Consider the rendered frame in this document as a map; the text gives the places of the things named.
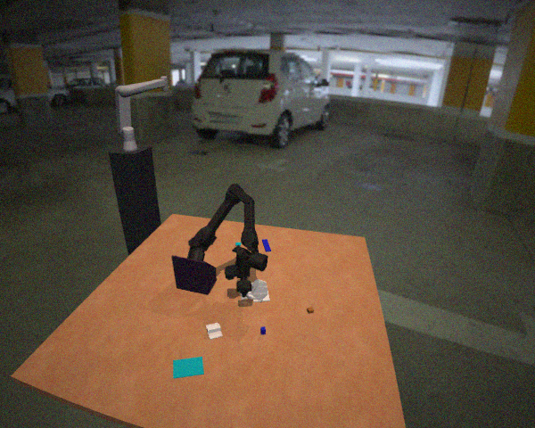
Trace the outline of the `teal flat square plate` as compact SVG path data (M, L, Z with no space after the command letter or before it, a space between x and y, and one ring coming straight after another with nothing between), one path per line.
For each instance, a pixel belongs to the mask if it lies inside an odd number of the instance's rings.
M173 360L173 378L204 375L202 357Z

